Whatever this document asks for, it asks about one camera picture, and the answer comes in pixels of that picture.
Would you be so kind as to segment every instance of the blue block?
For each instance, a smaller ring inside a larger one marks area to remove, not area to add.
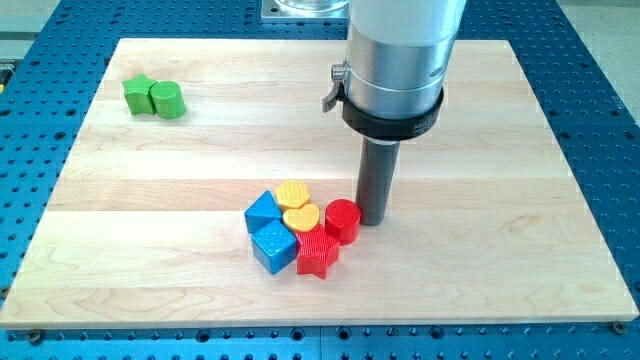
[[[265,191],[244,212],[244,220],[249,234],[254,234],[273,220],[282,220],[282,212],[271,192]]]
[[[273,220],[251,236],[253,255],[271,274],[296,258],[296,237],[280,220]]]

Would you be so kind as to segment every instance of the yellow heart block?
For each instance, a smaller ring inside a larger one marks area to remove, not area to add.
[[[284,213],[289,209],[301,209],[311,202],[307,184],[297,180],[287,180],[276,189],[276,201]]]
[[[314,204],[307,204],[302,209],[290,209],[282,215],[284,224],[294,233],[313,230],[320,222],[320,208]]]

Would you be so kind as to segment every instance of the red block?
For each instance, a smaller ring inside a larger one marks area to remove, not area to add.
[[[324,215],[327,234],[338,239],[340,245],[351,244],[358,237],[361,215],[360,208],[351,200],[330,202]]]
[[[298,239],[298,275],[314,274],[321,279],[327,278],[329,266],[338,260],[340,243],[329,236],[322,225],[306,233],[297,233]]]

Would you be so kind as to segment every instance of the green star block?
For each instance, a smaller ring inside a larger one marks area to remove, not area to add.
[[[161,81],[151,88],[151,98],[158,116],[165,119],[177,119],[187,111],[180,85],[173,81]]]
[[[127,100],[131,115],[156,113],[151,95],[149,94],[151,88],[156,83],[155,80],[149,79],[144,74],[122,82],[122,86],[124,86],[124,98]]]

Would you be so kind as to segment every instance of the plastic block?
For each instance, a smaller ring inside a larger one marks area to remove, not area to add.
[[[322,225],[313,230],[296,234],[298,239],[298,275],[313,274],[327,278],[329,266],[338,261],[340,243],[328,235]]]
[[[302,181],[287,180],[276,189],[276,201],[280,210],[300,209],[311,202],[307,184]]]
[[[356,240],[360,229],[360,208],[347,199],[334,200],[327,205],[324,218],[327,234],[348,245]]]
[[[276,274],[296,258],[296,237],[273,220],[251,236],[253,255],[271,274]]]
[[[301,209],[289,209],[283,215],[284,224],[294,233],[313,230],[320,223],[320,208],[307,204]]]
[[[269,191],[265,191],[251,206],[244,212],[244,220],[247,224],[247,231],[253,234],[263,228],[273,220],[281,220],[282,213],[276,204],[276,200]]]
[[[127,101],[131,115],[155,114],[156,109],[149,92],[156,83],[155,80],[149,79],[144,74],[122,82],[124,98]]]
[[[161,118],[177,119],[187,111],[180,85],[173,81],[161,81],[155,84],[151,88],[151,98]]]

